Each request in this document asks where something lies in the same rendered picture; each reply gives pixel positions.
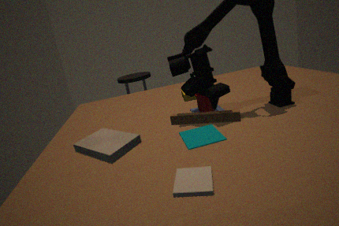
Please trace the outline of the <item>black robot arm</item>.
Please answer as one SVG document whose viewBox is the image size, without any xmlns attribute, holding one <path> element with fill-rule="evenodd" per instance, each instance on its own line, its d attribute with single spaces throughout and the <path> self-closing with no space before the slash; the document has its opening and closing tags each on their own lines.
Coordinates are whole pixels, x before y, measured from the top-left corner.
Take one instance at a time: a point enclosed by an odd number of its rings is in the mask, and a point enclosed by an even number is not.
<svg viewBox="0 0 339 226">
<path fill-rule="evenodd" d="M 259 23 L 265 57 L 264 65 L 260 66 L 261 76 L 272 86 L 269 103 L 278 107 L 294 104 L 295 102 L 291 101 L 291 89 L 294 88 L 295 82 L 288 78 L 285 66 L 278 55 L 273 21 L 274 0 L 224 0 L 207 18 L 185 35 L 182 53 L 167 57 L 172 76 L 188 72 L 191 68 L 189 58 L 194 70 L 210 66 L 207 52 L 213 49 L 206 44 L 197 50 L 195 48 L 206 41 L 212 28 L 236 5 L 250 6 Z M 195 53 L 192 53 L 193 50 Z M 203 88 L 204 82 L 199 75 L 194 77 L 190 74 L 190 76 L 191 78 L 185 82 L 181 90 L 193 97 Z"/>
</svg>

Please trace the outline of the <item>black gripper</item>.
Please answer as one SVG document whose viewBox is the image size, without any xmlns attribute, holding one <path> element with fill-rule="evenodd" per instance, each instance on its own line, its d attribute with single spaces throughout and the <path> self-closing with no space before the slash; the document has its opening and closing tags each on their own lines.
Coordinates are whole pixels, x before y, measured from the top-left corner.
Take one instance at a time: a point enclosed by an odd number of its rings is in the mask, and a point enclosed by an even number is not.
<svg viewBox="0 0 339 226">
<path fill-rule="evenodd" d="M 214 68 L 209 66 L 205 69 L 194 70 L 192 74 L 194 76 L 199 75 L 199 77 L 201 77 L 204 82 L 203 88 L 201 88 L 198 93 L 200 93 L 202 96 L 208 97 L 213 108 L 217 109 L 219 98 L 225 94 L 228 94 L 230 89 L 228 85 L 223 83 L 214 85 L 214 83 L 217 82 L 217 79 L 213 77 L 212 71 L 214 71 Z"/>
</svg>

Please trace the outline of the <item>yellow block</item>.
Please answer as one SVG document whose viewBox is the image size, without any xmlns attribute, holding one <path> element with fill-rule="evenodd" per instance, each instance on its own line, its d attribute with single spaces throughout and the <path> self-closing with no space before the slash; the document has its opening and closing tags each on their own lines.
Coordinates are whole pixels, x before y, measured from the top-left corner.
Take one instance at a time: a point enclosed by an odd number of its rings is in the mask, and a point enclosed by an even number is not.
<svg viewBox="0 0 339 226">
<path fill-rule="evenodd" d="M 190 97 L 188 95 L 186 95 L 182 90 L 181 90 L 181 93 L 182 93 L 182 96 L 183 96 L 183 99 L 184 101 L 191 101 L 191 100 L 195 100 L 196 99 L 196 96 L 194 95 L 193 97 Z"/>
</svg>

